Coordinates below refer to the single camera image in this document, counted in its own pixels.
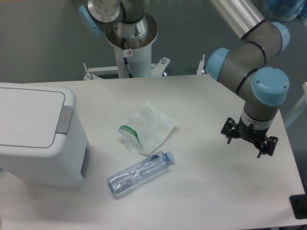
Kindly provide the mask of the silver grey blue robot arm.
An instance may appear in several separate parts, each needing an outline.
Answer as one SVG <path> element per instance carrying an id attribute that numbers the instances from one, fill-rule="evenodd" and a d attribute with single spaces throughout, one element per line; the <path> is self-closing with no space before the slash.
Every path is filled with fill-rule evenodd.
<path id="1" fill-rule="evenodd" d="M 266 63 L 288 46 L 289 31 L 280 23 L 267 22 L 249 0 L 214 0 L 212 5 L 243 41 L 235 52 L 215 50 L 205 67 L 245 102 L 240 120 L 227 119 L 221 133 L 228 140 L 250 142 L 260 155 L 271 156 L 278 138 L 266 133 L 286 99 L 289 79 Z M 157 23 L 144 11 L 142 0 L 89 0 L 79 7 L 79 15 L 93 34 L 104 34 L 114 47 L 120 78 L 163 75 L 163 63 L 153 64 L 151 55 Z"/>

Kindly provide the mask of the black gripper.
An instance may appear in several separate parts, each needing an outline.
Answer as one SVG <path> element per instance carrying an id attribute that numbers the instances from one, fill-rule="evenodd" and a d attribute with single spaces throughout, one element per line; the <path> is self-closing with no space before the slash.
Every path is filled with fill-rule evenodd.
<path id="1" fill-rule="evenodd" d="M 225 135 L 228 144 L 230 144 L 232 139 L 237 138 L 254 144 L 259 150 L 257 158 L 260 158 L 261 155 L 272 156 L 278 143 L 277 137 L 266 136 L 268 130 L 269 128 L 257 130 L 253 124 L 247 126 L 243 121 L 236 123 L 234 119 L 229 117 L 221 130 L 221 134 Z"/>

